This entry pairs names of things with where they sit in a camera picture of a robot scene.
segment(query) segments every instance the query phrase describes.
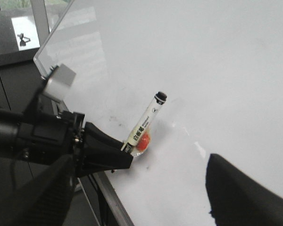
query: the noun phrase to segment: whiteboard marker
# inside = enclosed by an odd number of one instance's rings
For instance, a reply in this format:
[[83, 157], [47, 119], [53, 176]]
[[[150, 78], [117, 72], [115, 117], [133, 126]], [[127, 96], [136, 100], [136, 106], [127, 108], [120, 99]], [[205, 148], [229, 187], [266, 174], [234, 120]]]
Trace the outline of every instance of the whiteboard marker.
[[147, 127], [153, 121], [154, 117], [157, 115], [157, 113], [165, 102], [166, 94], [164, 94], [163, 92], [158, 92], [154, 96], [146, 111], [142, 115], [141, 119], [131, 131], [127, 141], [122, 146], [122, 151], [125, 151], [127, 153], [132, 152], [133, 148], [138, 144], [140, 138], [145, 133]]

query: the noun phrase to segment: table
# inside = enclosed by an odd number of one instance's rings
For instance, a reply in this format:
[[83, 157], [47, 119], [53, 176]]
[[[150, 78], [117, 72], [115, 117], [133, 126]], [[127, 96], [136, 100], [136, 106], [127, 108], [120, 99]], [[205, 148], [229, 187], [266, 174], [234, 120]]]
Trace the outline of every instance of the table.
[[77, 0], [36, 59], [75, 71], [66, 105], [119, 140], [167, 93], [148, 151], [106, 172], [134, 225], [214, 225], [210, 153], [283, 198], [283, 1]]

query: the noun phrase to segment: orange object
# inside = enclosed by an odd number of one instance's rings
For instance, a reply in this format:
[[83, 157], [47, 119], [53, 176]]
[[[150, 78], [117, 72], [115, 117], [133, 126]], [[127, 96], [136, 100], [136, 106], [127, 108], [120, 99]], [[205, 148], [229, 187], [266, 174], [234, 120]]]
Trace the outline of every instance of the orange object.
[[148, 131], [146, 131], [143, 136], [141, 137], [140, 141], [138, 142], [136, 149], [139, 152], [143, 152], [144, 150], [147, 149], [149, 143], [151, 141], [151, 137], [150, 134], [148, 133]]

